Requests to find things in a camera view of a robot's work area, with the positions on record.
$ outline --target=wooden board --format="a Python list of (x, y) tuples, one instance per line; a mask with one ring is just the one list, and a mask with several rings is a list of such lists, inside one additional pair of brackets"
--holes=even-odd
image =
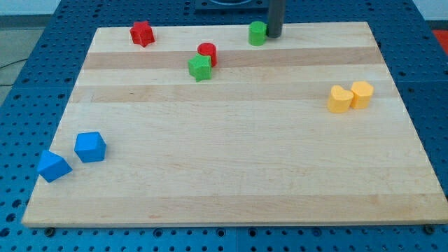
[[(448, 203), (368, 25), (286, 24), (253, 47), (246, 25), (101, 28), (51, 151), (73, 172), (39, 177), (29, 227), (446, 223)], [(212, 41), (213, 79), (187, 60)], [(332, 85), (375, 87), (364, 110), (332, 114)], [(103, 162), (73, 152), (98, 130)]]

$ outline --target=blue cube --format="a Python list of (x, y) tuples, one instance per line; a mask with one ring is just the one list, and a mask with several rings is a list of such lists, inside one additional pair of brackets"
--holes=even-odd
[(43, 150), (37, 172), (49, 183), (71, 172), (71, 167), (64, 158)]
[(106, 143), (99, 132), (80, 133), (76, 137), (75, 152), (83, 162), (104, 160)]

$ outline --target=blue pegboard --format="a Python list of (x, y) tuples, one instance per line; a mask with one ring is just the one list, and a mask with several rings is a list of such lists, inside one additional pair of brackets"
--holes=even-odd
[[(20, 224), (97, 27), (229, 25), (263, 10), (195, 13), (194, 1), (62, 0), (0, 108), (0, 251), (448, 251), (448, 226), (44, 229)], [(411, 0), (290, 0), (286, 22), (367, 21), (445, 194), (447, 57)]]

